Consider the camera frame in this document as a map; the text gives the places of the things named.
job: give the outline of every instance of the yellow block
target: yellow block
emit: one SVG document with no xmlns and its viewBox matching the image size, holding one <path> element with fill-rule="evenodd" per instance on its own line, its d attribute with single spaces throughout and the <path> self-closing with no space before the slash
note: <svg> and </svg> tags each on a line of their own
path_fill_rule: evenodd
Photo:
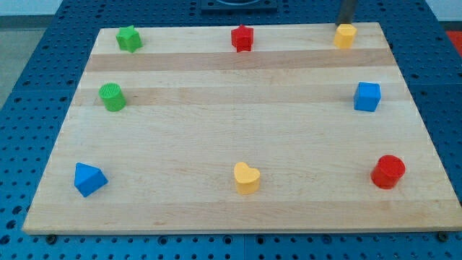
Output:
<svg viewBox="0 0 462 260">
<path fill-rule="evenodd" d="M 353 25 L 339 25 L 335 33 L 334 45 L 338 48 L 351 48 L 357 31 Z"/>
<path fill-rule="evenodd" d="M 260 187 L 260 171 L 248 167 L 245 162 L 238 162 L 234 166 L 234 178 L 239 194 L 252 194 Z"/>
</svg>

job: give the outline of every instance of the blue cube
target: blue cube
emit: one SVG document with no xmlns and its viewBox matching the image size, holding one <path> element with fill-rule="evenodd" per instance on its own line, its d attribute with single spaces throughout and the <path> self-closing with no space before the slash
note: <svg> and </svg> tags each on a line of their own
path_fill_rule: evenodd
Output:
<svg viewBox="0 0 462 260">
<path fill-rule="evenodd" d="M 103 172 L 96 167 L 78 162 L 75 165 L 74 186 L 83 197 L 87 197 L 108 182 Z"/>
<path fill-rule="evenodd" d="M 360 82 L 354 93 L 354 109 L 374 112 L 380 102 L 380 85 Z"/>
</svg>

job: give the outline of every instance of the colored shape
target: colored shape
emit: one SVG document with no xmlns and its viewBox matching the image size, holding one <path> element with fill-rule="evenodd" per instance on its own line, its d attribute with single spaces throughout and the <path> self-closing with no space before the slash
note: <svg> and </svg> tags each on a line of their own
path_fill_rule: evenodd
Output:
<svg viewBox="0 0 462 260">
<path fill-rule="evenodd" d="M 374 112 L 380 102 L 380 85 L 377 83 L 360 82 L 354 93 L 354 109 Z"/>
<path fill-rule="evenodd" d="M 252 194 L 260 187 L 260 171 L 248 167 L 245 162 L 238 162 L 234 166 L 234 178 L 237 192 L 241 195 Z"/>
<path fill-rule="evenodd" d="M 89 196 L 107 182 L 107 178 L 99 168 L 80 162 L 75 165 L 74 186 L 83 197 Z"/>
<path fill-rule="evenodd" d="M 231 30 L 231 44 L 236 47 L 237 52 L 252 51 L 253 28 L 240 25 Z"/>
<path fill-rule="evenodd" d="M 334 37 L 334 45 L 337 48 L 351 48 L 356 37 L 357 29 L 350 24 L 342 24 L 337 27 Z"/>
<path fill-rule="evenodd" d="M 116 83 L 104 84 L 98 93 L 108 111 L 119 111 L 126 104 L 121 87 Z"/>
<path fill-rule="evenodd" d="M 379 159 L 370 177 L 379 188 L 392 189 L 405 171 L 406 166 L 401 159 L 393 155 L 384 155 Z"/>
<path fill-rule="evenodd" d="M 122 51 L 130 51 L 133 53 L 137 48 L 143 47 L 139 33 L 135 30 L 133 25 L 119 28 L 115 38 Z"/>
</svg>

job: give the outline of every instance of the heart-shaped block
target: heart-shaped block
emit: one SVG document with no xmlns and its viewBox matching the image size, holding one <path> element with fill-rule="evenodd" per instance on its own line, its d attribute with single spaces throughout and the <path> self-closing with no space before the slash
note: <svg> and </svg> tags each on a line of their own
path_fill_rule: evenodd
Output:
<svg viewBox="0 0 462 260">
<path fill-rule="evenodd" d="M 234 166 L 234 179 L 239 194 L 252 194 L 260 187 L 260 171 L 248 167 L 245 162 L 238 162 Z"/>
</svg>

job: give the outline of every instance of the blue table surface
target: blue table surface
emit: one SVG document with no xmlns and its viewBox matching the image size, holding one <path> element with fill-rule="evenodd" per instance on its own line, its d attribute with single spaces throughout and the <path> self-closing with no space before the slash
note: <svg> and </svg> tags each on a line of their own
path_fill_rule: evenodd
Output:
<svg viewBox="0 0 462 260">
<path fill-rule="evenodd" d="M 462 233 L 60 235 L 21 231 L 95 38 L 103 27 L 335 22 L 339 1 L 273 0 L 277 12 L 202 14 L 199 0 L 64 0 L 0 112 L 0 259 L 462 259 Z M 425 1 L 359 1 L 379 22 L 462 198 L 461 59 Z"/>
</svg>

